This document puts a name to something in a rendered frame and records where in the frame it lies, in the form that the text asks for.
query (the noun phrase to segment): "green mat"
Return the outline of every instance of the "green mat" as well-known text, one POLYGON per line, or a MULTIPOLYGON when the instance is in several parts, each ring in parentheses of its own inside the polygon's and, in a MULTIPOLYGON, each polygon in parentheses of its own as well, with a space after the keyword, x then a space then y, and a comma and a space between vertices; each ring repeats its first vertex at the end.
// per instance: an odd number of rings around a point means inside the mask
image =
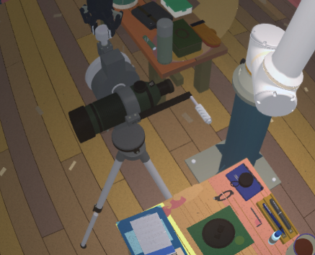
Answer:
POLYGON ((248 234, 246 228, 244 228, 241 221, 237 218, 235 212, 233 211, 233 209, 231 209, 230 206, 225 207, 212 216, 190 226, 189 228, 187 228, 187 230, 202 251, 203 255, 234 255, 254 243, 252 237, 248 234), (217 218, 228 220, 231 224, 233 224, 235 228, 235 239, 227 247, 221 249, 215 249, 208 246, 202 238, 202 229, 205 224, 207 224, 207 222, 209 222, 210 220, 217 218))

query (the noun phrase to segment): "blue folder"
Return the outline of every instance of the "blue folder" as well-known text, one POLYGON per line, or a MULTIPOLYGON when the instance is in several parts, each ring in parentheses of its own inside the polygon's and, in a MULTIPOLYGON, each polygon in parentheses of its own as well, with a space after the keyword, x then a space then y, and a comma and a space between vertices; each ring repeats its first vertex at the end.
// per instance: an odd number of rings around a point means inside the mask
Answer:
POLYGON ((158 251, 155 251, 153 253, 150 253, 150 255, 165 255, 165 254, 170 254, 173 249, 177 249, 177 248, 181 248, 183 250, 183 253, 185 255, 187 255, 187 252, 185 251, 185 249, 183 248, 180 240, 178 239, 174 228, 172 227, 172 224, 170 224, 170 222, 168 221, 167 216, 165 215, 163 209, 161 208, 161 206, 157 206, 154 208, 151 208, 149 210, 146 210, 144 212, 141 212, 137 215, 134 215, 132 217, 129 217, 127 219, 118 221, 117 227, 120 231, 120 233, 122 234, 122 237, 126 243, 126 245, 128 246, 131 255, 144 255, 143 250, 141 248, 141 245, 138 242, 138 239, 135 235, 135 233, 133 232, 133 227, 130 224, 130 221, 139 219, 143 216, 147 216, 150 214, 154 214, 154 213, 158 213, 159 218, 161 219, 161 222, 168 234, 168 237, 170 239, 170 241, 172 242, 172 246, 170 247, 166 247, 164 249, 160 249, 158 251))
POLYGON ((233 171, 230 171, 229 173, 226 174, 226 177, 230 182, 232 181, 238 181, 239 177, 243 173, 250 173, 253 177, 253 183, 250 187, 243 188, 242 186, 237 186, 235 187, 236 190, 240 193, 240 195, 244 198, 245 201, 250 200, 253 196, 255 196, 257 193, 261 192, 264 188, 263 186, 257 181, 255 176, 251 173, 251 171, 244 165, 240 165, 236 167, 233 171))

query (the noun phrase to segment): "yellow tray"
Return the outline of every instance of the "yellow tray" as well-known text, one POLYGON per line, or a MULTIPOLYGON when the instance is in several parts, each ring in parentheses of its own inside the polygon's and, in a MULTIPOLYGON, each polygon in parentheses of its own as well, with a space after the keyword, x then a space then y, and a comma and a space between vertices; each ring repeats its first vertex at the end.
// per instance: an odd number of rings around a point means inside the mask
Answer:
POLYGON ((292 224, 292 222, 290 221, 289 217, 286 215, 285 211, 283 210, 283 208, 279 204, 279 202, 275 199, 273 194, 270 194, 268 197, 265 197, 263 200, 257 202, 257 206, 258 206, 259 210, 262 212, 262 214, 264 215, 264 217, 267 219, 268 223, 272 226, 272 229, 274 231, 278 231, 279 229, 276 226, 276 224, 273 222, 272 218, 268 215, 266 209, 264 209, 264 207, 262 206, 263 203, 265 203, 266 206, 268 206, 268 209, 270 209, 270 211, 272 212, 274 217, 278 220, 279 224, 281 224, 281 226, 283 227, 285 235, 281 235, 281 237, 280 237, 281 243, 283 243, 283 244, 287 243, 289 240, 291 240, 293 237, 295 237, 295 236, 297 236, 299 234, 299 232, 296 230, 296 228, 294 227, 294 224, 292 224), (286 220, 292 226, 291 232, 285 227, 285 224, 283 224, 283 222, 280 219, 279 215, 275 212, 273 206, 270 204, 270 199, 271 198, 274 199, 275 203, 278 205, 278 207, 280 208, 281 212, 283 212, 283 215, 285 216, 286 220))

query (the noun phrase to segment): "wooden table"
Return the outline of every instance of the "wooden table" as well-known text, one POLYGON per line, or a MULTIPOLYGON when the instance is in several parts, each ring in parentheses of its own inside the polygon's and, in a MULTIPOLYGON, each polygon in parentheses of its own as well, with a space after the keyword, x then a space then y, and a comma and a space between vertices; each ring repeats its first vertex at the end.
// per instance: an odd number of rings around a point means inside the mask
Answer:
MULTIPOLYGON (((178 62, 171 62, 168 65, 160 64, 157 61, 157 57, 154 55, 153 50, 150 49, 143 39, 143 36, 146 35, 151 41, 153 41, 156 37, 157 30, 149 30, 131 14, 131 10, 135 9, 138 5, 144 5, 146 2, 144 0, 138 0, 138 4, 136 4, 133 8, 123 10, 122 26, 148 60, 149 79, 154 80, 155 83, 159 83, 169 76, 178 74, 180 71, 186 70, 190 67, 195 67, 195 88, 200 93, 209 89, 211 60, 226 54, 228 52, 227 47, 221 43, 221 45, 217 48, 209 48, 203 43, 203 54, 196 58, 187 59, 186 56, 178 62)), ((160 0, 156 0, 156 3, 161 5, 160 0)), ((185 19, 188 24, 200 21, 200 19, 193 13, 174 19, 174 21, 178 19, 185 19)))
POLYGON ((192 239, 191 235, 187 231, 187 228, 200 222, 201 220, 206 219, 207 217, 229 205, 254 240, 254 243, 251 246, 245 248, 242 252, 239 252, 239 255, 285 254, 287 248, 294 242, 298 235, 285 244, 282 244, 280 241, 272 246, 268 244, 268 238, 273 234, 274 230, 267 223, 265 217, 260 212, 256 204, 258 201, 262 200, 263 197, 266 197, 270 194, 270 190, 260 178, 259 174, 255 171, 253 165, 251 165, 249 160, 246 158, 229 169, 222 171, 220 174, 217 174, 210 179, 201 182, 200 184, 195 184, 192 187, 181 191, 180 193, 173 196, 173 198, 163 202, 163 205, 164 212, 167 215, 170 214, 168 217, 169 221, 172 224, 176 223, 177 226, 173 225, 173 227, 181 242, 183 242, 183 245, 187 249, 189 255, 202 255, 203 253, 192 239), (233 190, 229 180, 226 178, 227 173, 241 164, 245 164, 246 167, 259 180, 260 184, 264 187, 264 189, 259 194, 255 195, 248 201, 244 201, 242 196, 235 189, 233 190), (230 189, 234 191, 234 194, 231 195, 227 200, 218 202, 213 199, 218 194, 221 194, 222 192, 230 189), (251 208, 253 208, 262 222, 259 227, 257 227, 257 224, 259 223, 256 224, 257 218, 252 212, 251 208))

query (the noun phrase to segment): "cup of coffee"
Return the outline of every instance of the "cup of coffee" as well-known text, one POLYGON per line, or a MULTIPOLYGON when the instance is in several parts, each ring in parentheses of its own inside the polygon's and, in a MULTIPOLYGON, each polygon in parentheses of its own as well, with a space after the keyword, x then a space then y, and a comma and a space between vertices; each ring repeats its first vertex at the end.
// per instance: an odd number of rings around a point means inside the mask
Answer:
POLYGON ((315 237, 305 233, 288 247, 286 255, 315 255, 315 237))

